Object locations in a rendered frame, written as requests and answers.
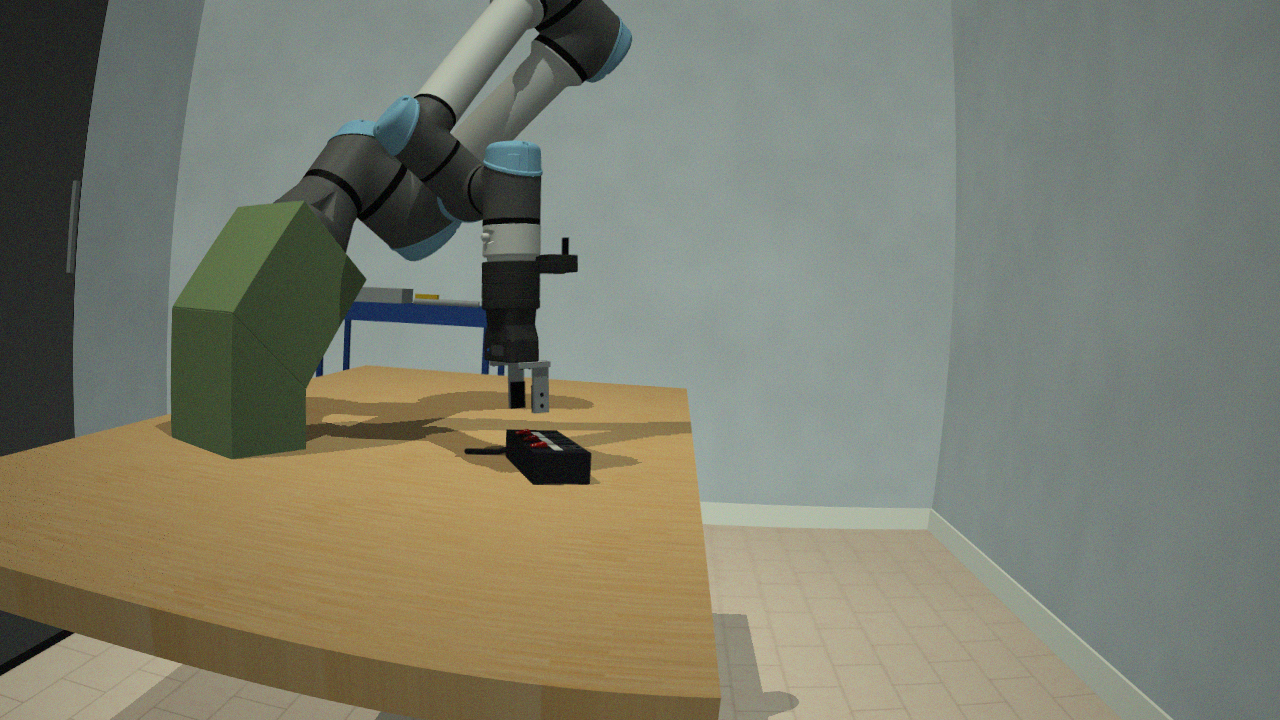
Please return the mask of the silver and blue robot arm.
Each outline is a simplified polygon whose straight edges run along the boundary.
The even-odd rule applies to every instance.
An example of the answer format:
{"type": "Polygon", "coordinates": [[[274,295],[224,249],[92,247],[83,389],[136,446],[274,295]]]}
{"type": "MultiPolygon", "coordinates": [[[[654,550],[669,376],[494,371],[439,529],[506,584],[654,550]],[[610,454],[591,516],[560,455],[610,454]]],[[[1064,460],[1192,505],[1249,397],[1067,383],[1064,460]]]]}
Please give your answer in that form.
{"type": "Polygon", "coordinates": [[[611,74],[631,42],[602,0],[490,0],[415,97],[342,126],[275,202],[305,200],[344,251],[358,218],[410,261],[458,222],[540,225],[541,150],[513,140],[566,87],[611,74]],[[451,135],[527,28],[531,54],[451,135]]]}

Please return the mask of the black power strip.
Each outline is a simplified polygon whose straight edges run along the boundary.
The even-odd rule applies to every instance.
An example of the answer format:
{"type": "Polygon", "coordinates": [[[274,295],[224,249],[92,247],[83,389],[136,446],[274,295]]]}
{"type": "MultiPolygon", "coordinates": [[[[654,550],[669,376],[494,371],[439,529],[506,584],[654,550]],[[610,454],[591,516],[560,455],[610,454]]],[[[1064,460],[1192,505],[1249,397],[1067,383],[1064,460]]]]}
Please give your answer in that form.
{"type": "Polygon", "coordinates": [[[534,486],[590,484],[591,454],[558,430],[506,429],[506,447],[465,448],[465,454],[506,454],[534,486]]]}

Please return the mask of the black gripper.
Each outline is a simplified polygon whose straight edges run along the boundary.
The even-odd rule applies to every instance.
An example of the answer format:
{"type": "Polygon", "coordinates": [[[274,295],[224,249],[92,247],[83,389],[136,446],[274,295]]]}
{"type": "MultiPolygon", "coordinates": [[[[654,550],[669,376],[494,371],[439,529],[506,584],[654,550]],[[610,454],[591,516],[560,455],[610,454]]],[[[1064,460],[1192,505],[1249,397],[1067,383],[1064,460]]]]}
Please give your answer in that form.
{"type": "Polygon", "coordinates": [[[538,361],[535,325],[540,274],[579,272],[579,256],[570,255],[570,238],[562,238],[562,254],[540,255],[541,225],[484,225],[481,240],[484,359],[490,366],[508,365],[509,409],[525,407],[524,369],[532,368],[532,413],[549,413],[550,361],[538,361]]]}

